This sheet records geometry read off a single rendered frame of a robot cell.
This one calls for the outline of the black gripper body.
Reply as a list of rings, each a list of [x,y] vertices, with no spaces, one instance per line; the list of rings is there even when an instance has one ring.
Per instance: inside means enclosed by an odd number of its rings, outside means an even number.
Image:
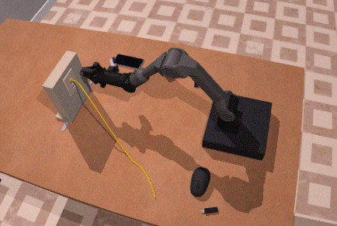
[[[111,71],[106,70],[106,68],[103,68],[99,62],[94,62],[93,67],[95,67],[96,70],[96,80],[100,84],[100,87],[105,88],[106,84],[108,85],[108,77]]]

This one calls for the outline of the black computer mouse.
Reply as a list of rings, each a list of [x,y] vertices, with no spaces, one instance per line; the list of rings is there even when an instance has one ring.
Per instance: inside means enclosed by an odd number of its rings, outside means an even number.
[[[192,175],[190,191],[194,196],[202,196],[210,182],[210,171],[204,167],[197,168]]]

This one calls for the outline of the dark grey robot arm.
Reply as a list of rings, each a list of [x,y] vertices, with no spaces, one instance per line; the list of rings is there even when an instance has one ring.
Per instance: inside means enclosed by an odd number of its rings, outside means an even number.
[[[108,77],[109,85],[121,87],[126,92],[133,93],[138,86],[147,82],[150,76],[156,73],[166,78],[186,78],[189,76],[215,103],[219,115],[214,129],[237,135],[243,114],[237,110],[239,97],[230,90],[224,91],[206,70],[188,56],[182,48],[172,47],[168,53],[166,52],[145,69],[139,68],[134,72],[123,74],[119,73],[115,57],[112,57],[110,59],[111,66],[107,69],[111,71]]]

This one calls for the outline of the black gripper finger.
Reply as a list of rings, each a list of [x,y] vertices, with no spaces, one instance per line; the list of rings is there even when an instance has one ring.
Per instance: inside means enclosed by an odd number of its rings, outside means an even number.
[[[95,67],[93,66],[90,66],[90,67],[83,67],[81,69],[82,72],[88,74],[88,75],[91,75],[92,77],[96,74],[96,70],[95,70]]]
[[[83,76],[85,76],[86,78],[90,79],[92,82],[94,82],[96,85],[98,84],[98,82],[96,81],[96,75],[94,75],[93,77],[84,73]]]

